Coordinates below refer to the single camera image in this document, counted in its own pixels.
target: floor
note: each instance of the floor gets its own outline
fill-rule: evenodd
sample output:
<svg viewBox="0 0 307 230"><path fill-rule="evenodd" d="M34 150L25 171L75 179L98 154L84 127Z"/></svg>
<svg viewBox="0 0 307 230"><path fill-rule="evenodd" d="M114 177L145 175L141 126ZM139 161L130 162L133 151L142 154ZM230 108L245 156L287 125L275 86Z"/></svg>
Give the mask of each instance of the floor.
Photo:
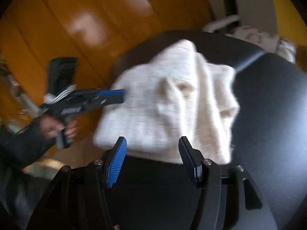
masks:
<svg viewBox="0 0 307 230"><path fill-rule="evenodd" d="M114 81L113 61L127 50L159 32L200 29L212 20L208 0L14 0L0 20L0 53L20 86L40 104L53 58L79 58L77 88L108 88ZM97 110L79 118L77 143L91 145L100 115ZM95 151L74 151L80 162L73 165L84 164Z"/></svg>

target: black sleeve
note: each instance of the black sleeve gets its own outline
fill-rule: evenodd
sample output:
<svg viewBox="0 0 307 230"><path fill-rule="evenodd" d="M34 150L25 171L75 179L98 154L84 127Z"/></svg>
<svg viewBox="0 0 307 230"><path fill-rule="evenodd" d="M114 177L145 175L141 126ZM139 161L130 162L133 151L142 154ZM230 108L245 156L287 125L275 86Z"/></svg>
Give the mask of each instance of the black sleeve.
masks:
<svg viewBox="0 0 307 230"><path fill-rule="evenodd" d="M4 165L21 169L37 161L55 140L46 140L41 134L40 117L19 134L0 129L0 158Z"/></svg>
<svg viewBox="0 0 307 230"><path fill-rule="evenodd" d="M0 160L0 204L8 213L5 215L5 212L2 212L1 220L5 218L9 221L11 218L20 229L26 229L49 182L49 180L32 177L12 167L5 167Z"/></svg>
<svg viewBox="0 0 307 230"><path fill-rule="evenodd" d="M0 203L10 215L0 217L12 217L21 229L26 228L49 184L46 179L29 176L20 170L37 161L55 144L54 140L48 141L42 136L39 121L40 118L36 118L20 134L0 129Z"/></svg>

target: person's hand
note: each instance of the person's hand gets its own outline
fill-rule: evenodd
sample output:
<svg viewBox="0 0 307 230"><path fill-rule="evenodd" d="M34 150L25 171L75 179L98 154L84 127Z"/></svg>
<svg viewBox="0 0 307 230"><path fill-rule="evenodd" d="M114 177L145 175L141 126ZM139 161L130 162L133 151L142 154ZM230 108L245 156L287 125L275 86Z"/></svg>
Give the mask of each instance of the person's hand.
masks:
<svg viewBox="0 0 307 230"><path fill-rule="evenodd" d="M76 120L73 120L66 126L65 135L68 138L74 138L76 136L76 124ZM64 128L64 124L54 117L42 115L40 118L40 130L46 139L55 138L57 132Z"/></svg>

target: bolt head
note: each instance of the bolt head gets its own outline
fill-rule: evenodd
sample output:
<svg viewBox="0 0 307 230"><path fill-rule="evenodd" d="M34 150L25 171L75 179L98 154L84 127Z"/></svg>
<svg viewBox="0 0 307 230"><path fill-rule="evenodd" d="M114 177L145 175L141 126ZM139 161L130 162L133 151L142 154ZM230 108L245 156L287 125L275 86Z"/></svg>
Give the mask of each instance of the bolt head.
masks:
<svg viewBox="0 0 307 230"><path fill-rule="evenodd" d="M211 164L212 164L212 161L211 161L210 159L206 158L206 159L204 160L204 164L206 164L206 165L211 165Z"/></svg>
<svg viewBox="0 0 307 230"><path fill-rule="evenodd" d="M96 159L96 160L94 161L94 164L95 164L95 165L101 165L101 164L102 164L102 160L101 160L101 159Z"/></svg>
<svg viewBox="0 0 307 230"><path fill-rule="evenodd" d="M67 172L69 169L70 169L70 166L65 165L65 166L63 166L63 167L61 168L61 171L62 171L62 172Z"/></svg>
<svg viewBox="0 0 307 230"><path fill-rule="evenodd" d="M236 168L237 168L237 170L239 170L241 172L245 170L245 168L242 165L238 165Z"/></svg>

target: towel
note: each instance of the towel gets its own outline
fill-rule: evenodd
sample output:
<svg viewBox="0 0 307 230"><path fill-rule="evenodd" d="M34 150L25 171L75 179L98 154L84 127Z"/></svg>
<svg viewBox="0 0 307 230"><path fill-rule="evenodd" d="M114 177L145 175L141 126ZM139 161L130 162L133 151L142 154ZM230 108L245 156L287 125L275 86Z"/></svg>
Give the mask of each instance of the towel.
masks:
<svg viewBox="0 0 307 230"><path fill-rule="evenodd" d="M186 136L205 158L229 163L239 111L234 77L232 67L208 63L192 42L181 40L117 79L112 89L125 89L125 102L105 107L93 142L110 149L123 136L128 155L182 163L178 140Z"/></svg>

